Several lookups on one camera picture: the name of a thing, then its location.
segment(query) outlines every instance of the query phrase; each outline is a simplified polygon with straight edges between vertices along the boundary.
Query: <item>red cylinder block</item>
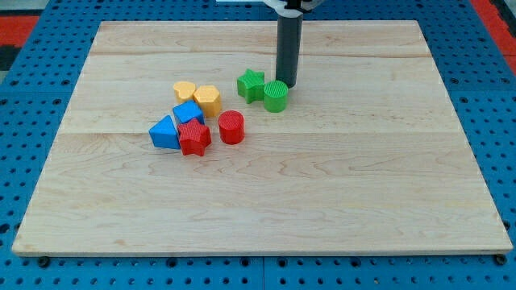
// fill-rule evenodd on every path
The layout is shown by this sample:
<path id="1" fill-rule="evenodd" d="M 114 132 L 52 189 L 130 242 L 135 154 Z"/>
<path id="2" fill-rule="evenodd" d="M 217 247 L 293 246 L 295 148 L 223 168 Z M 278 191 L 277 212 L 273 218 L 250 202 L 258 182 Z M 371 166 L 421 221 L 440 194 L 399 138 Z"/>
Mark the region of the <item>red cylinder block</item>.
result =
<path id="1" fill-rule="evenodd" d="M 230 145 L 238 144 L 243 140 L 243 115 L 240 112 L 229 110 L 218 117 L 220 139 Z"/>

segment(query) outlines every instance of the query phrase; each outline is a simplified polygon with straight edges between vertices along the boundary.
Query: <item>green block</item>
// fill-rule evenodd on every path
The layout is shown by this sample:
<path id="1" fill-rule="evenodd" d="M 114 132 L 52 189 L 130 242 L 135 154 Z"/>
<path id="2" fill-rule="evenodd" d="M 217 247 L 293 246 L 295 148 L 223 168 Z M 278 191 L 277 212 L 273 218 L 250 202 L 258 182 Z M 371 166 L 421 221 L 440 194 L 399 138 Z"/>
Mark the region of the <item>green block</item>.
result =
<path id="1" fill-rule="evenodd" d="M 236 80 L 239 95 L 245 97 L 246 103 L 264 100 L 264 79 L 265 72 L 247 69 L 245 74 Z"/>
<path id="2" fill-rule="evenodd" d="M 264 86 L 264 106 L 271 113 L 279 113 L 287 107 L 289 87 L 283 81 L 270 81 Z"/>

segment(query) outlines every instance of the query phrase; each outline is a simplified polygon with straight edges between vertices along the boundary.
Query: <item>yellow hexagon block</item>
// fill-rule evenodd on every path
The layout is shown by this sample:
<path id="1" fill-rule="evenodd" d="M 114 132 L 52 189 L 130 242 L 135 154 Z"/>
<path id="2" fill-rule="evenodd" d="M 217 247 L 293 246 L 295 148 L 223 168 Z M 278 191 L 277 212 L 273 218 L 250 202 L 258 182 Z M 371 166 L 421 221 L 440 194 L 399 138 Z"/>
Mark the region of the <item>yellow hexagon block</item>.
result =
<path id="1" fill-rule="evenodd" d="M 178 81 L 174 84 L 174 93 L 176 93 L 177 104 L 194 99 L 196 85 L 189 81 Z"/>
<path id="2" fill-rule="evenodd" d="M 216 117 L 223 108 L 220 92 L 214 85 L 201 85 L 193 93 L 193 99 L 201 107 L 205 117 Z"/>

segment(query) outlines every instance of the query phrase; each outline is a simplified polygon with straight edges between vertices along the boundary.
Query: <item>red star block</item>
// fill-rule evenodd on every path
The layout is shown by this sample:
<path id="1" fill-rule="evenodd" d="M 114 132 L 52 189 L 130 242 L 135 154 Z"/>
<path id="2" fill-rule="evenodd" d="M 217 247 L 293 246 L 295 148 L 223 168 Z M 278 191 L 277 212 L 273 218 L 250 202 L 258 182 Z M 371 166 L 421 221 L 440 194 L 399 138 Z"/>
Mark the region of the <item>red star block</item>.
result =
<path id="1" fill-rule="evenodd" d="M 177 129 L 179 130 L 179 144 L 183 155 L 204 156 L 204 149 L 211 144 L 210 128 L 193 118 L 186 124 L 178 125 Z"/>

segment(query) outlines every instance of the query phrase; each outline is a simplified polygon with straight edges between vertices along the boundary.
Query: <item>blue pegboard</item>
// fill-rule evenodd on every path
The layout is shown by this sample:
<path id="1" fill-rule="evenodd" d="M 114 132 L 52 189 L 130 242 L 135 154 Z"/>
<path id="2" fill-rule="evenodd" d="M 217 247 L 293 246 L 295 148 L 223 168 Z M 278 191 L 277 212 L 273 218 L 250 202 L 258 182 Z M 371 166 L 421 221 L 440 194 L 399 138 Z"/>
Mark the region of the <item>blue pegboard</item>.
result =
<path id="1" fill-rule="evenodd" d="M 213 0 L 51 0 L 0 86 L 0 288 L 515 288 L 516 257 L 22 259 L 11 244 L 102 20 L 274 20 Z M 513 242 L 516 80 L 467 1 L 327 0 L 307 19 L 417 19 Z"/>

